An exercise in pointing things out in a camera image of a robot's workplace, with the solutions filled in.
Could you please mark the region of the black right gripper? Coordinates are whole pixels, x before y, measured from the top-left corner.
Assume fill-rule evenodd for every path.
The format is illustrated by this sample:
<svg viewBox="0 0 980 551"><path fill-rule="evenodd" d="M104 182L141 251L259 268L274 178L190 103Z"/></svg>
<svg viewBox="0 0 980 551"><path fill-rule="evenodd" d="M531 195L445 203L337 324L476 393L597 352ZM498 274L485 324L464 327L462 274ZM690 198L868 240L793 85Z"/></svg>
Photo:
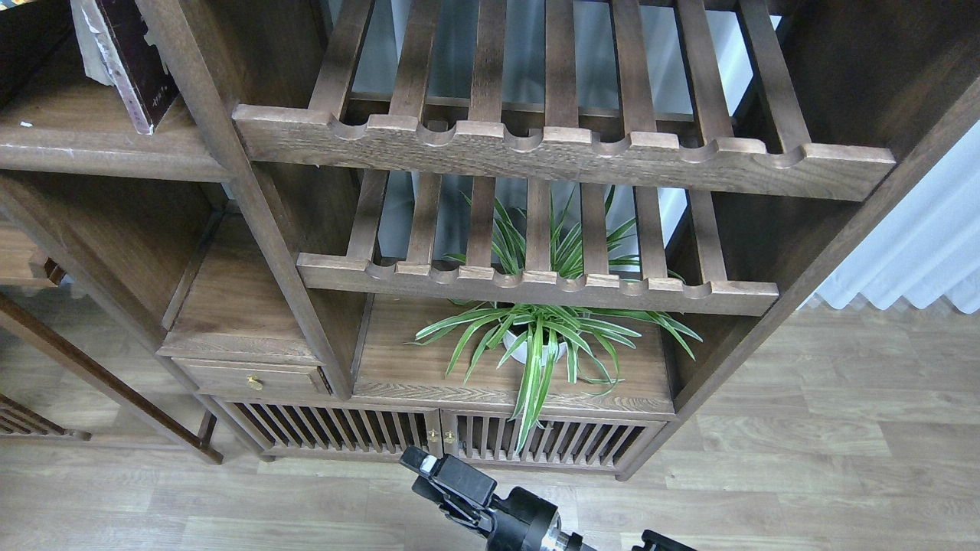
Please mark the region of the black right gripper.
<svg viewBox="0 0 980 551"><path fill-rule="evenodd" d="M559 550L560 515L552 502L521 486L501 499L493 478L452 455L438 459L410 446L400 464L419 475L412 486L417 495L452 522L486 536L487 550Z"/></svg>

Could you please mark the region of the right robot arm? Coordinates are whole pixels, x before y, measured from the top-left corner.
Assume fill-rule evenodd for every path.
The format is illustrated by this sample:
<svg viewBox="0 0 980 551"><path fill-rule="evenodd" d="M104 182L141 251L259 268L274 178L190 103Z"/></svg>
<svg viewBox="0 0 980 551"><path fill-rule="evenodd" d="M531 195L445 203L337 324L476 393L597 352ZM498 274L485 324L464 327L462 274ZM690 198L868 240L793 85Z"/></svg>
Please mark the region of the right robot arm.
<svg viewBox="0 0 980 551"><path fill-rule="evenodd" d="M521 486L495 494L497 482L451 454L441 458L416 446L400 463L416 473L412 489L435 503L449 520L486 540L488 550L592 550L574 531L561 529L559 509Z"/></svg>

